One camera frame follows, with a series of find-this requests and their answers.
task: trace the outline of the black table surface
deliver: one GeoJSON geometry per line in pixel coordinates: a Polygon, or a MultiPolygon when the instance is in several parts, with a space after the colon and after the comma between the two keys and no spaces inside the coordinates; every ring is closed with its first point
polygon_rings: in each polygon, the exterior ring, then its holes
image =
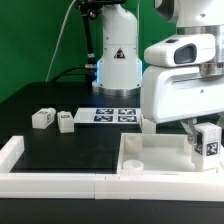
{"type": "MultiPolygon", "coordinates": [[[[32,129],[32,114],[48,107],[73,115],[79,107],[138,108],[139,95],[103,96],[88,91],[83,83],[25,86],[0,104],[0,148],[13,135],[25,140],[25,152],[12,172],[116,173],[121,133],[140,132],[138,125],[80,124],[73,134],[60,134],[57,122],[46,130],[32,129]]],[[[0,199],[1,224],[207,224],[223,219],[222,202],[0,199]]]]}
{"type": "Polygon", "coordinates": [[[25,152],[11,172],[116,173],[121,133],[140,132],[137,124],[78,124],[74,133],[61,134],[57,119],[44,130],[33,129],[32,114],[49,107],[73,115],[80,107],[136,108],[139,95],[103,96],[84,83],[25,86],[0,105],[2,138],[22,135],[25,141],[25,152]]]}

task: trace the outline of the white cube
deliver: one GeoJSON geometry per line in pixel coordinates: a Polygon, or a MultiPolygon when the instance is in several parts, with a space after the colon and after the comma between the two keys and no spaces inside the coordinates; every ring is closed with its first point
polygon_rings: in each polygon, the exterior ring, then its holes
{"type": "Polygon", "coordinates": [[[47,128],[53,121],[54,116],[56,114],[56,110],[54,108],[42,108],[34,115],[32,115],[32,126],[33,128],[45,129],[47,128]]]}
{"type": "Polygon", "coordinates": [[[202,143],[192,152],[192,162],[201,170],[215,169],[220,164],[222,128],[209,122],[196,124],[195,129],[202,133],[202,143]]]}
{"type": "Polygon", "coordinates": [[[61,133],[74,132],[74,121],[70,112],[61,111],[58,113],[58,126],[61,133]]]}

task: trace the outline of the warning label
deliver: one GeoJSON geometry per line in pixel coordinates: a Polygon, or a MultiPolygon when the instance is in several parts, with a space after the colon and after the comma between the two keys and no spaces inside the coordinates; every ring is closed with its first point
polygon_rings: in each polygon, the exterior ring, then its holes
{"type": "Polygon", "coordinates": [[[119,48],[119,50],[118,50],[117,53],[115,54],[114,58],[125,59],[124,52],[122,51],[121,48],[119,48]]]}

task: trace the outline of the green background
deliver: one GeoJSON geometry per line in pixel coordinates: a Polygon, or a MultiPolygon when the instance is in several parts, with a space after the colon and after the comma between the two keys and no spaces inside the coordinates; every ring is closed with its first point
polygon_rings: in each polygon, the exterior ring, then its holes
{"type": "MultiPolygon", "coordinates": [[[[65,13],[72,0],[1,0],[0,102],[30,82],[45,81],[65,13]]],[[[136,15],[138,0],[126,9],[136,15]]],[[[101,19],[91,21],[97,58],[102,54],[101,19]]],[[[141,0],[139,57],[144,49],[175,33],[175,26],[153,10],[153,0],[141,0]]],[[[86,44],[79,10],[69,16],[50,78],[86,63],[86,44]]],[[[72,81],[83,81],[75,77],[72,81]]]]}

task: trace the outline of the cable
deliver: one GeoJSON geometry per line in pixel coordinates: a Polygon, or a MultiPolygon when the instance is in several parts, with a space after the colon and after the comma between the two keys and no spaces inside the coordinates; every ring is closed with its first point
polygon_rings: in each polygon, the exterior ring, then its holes
{"type": "Polygon", "coordinates": [[[77,66],[77,67],[72,67],[69,69],[66,69],[65,71],[61,72],[60,74],[58,74],[57,76],[55,76],[51,82],[56,82],[58,79],[60,79],[61,77],[64,76],[71,76],[71,75],[85,75],[85,74],[69,74],[69,72],[78,70],[78,69],[85,69],[85,66],[77,66]]]}
{"type": "Polygon", "coordinates": [[[68,20],[68,16],[69,16],[69,14],[71,12],[71,9],[72,9],[73,5],[75,4],[75,2],[76,2],[76,0],[74,0],[70,4],[70,6],[69,6],[69,8],[68,8],[68,10],[66,12],[66,15],[65,15],[65,18],[64,18],[62,27],[61,27],[61,31],[60,31],[60,34],[59,34],[59,37],[58,37],[58,41],[57,41],[57,44],[56,44],[56,48],[55,48],[55,51],[54,51],[54,54],[53,54],[53,57],[51,59],[51,63],[50,63],[49,69],[48,69],[48,73],[47,73],[47,77],[46,77],[46,82],[48,82],[48,79],[49,79],[49,76],[50,76],[50,73],[51,73],[51,69],[52,69],[52,66],[53,66],[53,63],[54,63],[56,54],[58,52],[58,48],[59,48],[59,45],[60,45],[60,42],[61,42],[61,38],[62,38],[62,35],[63,35],[63,32],[64,32],[64,28],[65,28],[65,25],[66,25],[67,20],[68,20]]]}
{"type": "Polygon", "coordinates": [[[89,18],[86,10],[81,10],[82,20],[85,29],[86,45],[87,45],[87,58],[89,64],[96,64],[96,57],[93,51],[92,37],[90,32],[89,18]]]}

